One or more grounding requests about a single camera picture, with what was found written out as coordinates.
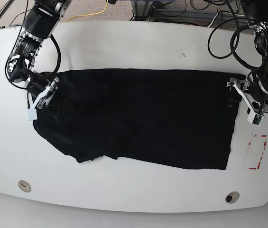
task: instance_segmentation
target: black cloth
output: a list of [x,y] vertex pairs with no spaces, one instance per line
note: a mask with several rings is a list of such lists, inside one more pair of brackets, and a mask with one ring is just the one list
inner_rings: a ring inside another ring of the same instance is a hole
[[183,169],[226,169],[242,75],[192,70],[96,69],[57,74],[70,104],[37,110],[35,130],[78,162],[103,155]]

